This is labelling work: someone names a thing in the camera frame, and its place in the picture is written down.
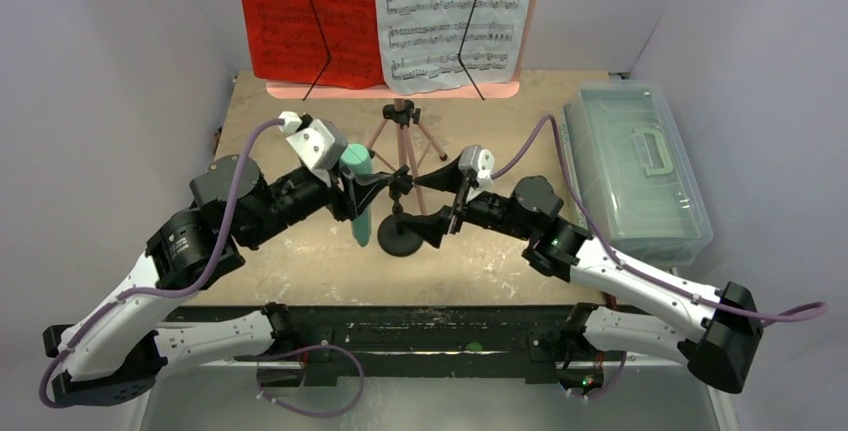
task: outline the red sheet music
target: red sheet music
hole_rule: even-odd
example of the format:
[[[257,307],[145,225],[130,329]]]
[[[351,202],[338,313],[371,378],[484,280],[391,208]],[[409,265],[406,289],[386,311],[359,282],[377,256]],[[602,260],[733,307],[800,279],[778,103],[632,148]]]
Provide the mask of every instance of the red sheet music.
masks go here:
[[[382,84],[374,0],[313,0],[332,60],[319,84],[362,89]],[[309,0],[242,0],[253,72],[312,83],[327,52]]]

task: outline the white sheet music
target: white sheet music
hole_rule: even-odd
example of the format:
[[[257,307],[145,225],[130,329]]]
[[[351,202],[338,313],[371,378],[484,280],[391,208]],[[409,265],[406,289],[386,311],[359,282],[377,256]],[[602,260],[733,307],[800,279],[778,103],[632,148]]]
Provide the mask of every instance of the white sheet music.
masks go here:
[[[377,0],[383,75],[412,94],[471,84],[457,60],[474,0]],[[476,83],[508,82],[530,0],[477,0],[462,62]]]

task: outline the wooden tabletop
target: wooden tabletop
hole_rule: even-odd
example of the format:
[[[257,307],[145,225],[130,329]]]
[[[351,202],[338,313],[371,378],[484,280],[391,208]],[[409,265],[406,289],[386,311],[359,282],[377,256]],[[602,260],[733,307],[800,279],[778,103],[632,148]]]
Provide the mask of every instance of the wooden tabletop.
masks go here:
[[[606,79],[603,71],[524,71],[521,88],[508,99],[419,99],[422,122],[454,159],[468,145],[481,144],[506,164],[518,151],[539,118],[562,117],[580,82]],[[332,121],[351,143],[365,143],[381,122],[388,104],[379,99],[280,100],[268,94],[265,81],[251,72],[239,74],[230,102],[218,157],[236,154],[259,123],[282,111],[309,113]],[[412,140],[419,157],[427,141],[418,130]],[[374,146],[389,162],[397,163],[395,128],[387,126]],[[297,157],[285,137],[269,129],[256,143],[251,157],[271,182],[297,166]],[[442,163],[431,149],[421,172]],[[375,171],[387,171],[377,160]],[[509,195],[524,176],[543,175],[566,201],[563,216],[573,220],[573,202],[559,171],[550,129],[545,129],[524,159],[494,185],[492,191]],[[450,203],[450,196],[425,190],[429,213]],[[414,193],[403,199],[407,212],[418,213]],[[220,279],[191,304],[337,305],[461,305],[461,304],[570,304],[601,302],[600,293],[546,278],[521,258],[525,243],[471,225],[447,236],[441,249],[426,243],[413,256],[395,258],[377,244],[376,229],[390,214],[391,200],[384,192],[371,206],[372,237],[362,248],[351,235],[350,223],[333,220],[319,211],[266,242],[258,251],[242,249],[247,264]]]

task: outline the clear plastic container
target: clear plastic container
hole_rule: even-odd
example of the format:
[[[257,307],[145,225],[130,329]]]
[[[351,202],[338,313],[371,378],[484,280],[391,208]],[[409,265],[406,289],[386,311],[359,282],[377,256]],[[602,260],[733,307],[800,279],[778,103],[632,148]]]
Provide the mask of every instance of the clear plastic container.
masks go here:
[[[657,267],[691,264],[713,232],[659,86],[583,83],[565,121],[580,196],[612,245]]]

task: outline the white wall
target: white wall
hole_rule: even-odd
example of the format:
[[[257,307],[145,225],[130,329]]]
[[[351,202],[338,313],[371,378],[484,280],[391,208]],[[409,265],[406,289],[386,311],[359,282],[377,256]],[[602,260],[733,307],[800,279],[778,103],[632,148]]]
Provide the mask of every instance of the white wall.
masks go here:
[[[669,0],[538,0],[528,69],[629,71]],[[232,69],[250,69],[241,0],[195,0]]]
[[[75,322],[188,204],[230,86],[193,0],[0,0],[4,429],[117,429],[51,411],[41,331]]]
[[[663,85],[715,240],[690,274],[762,310],[826,299],[769,328],[737,407],[745,430],[848,420],[846,0],[672,0],[634,70]]]

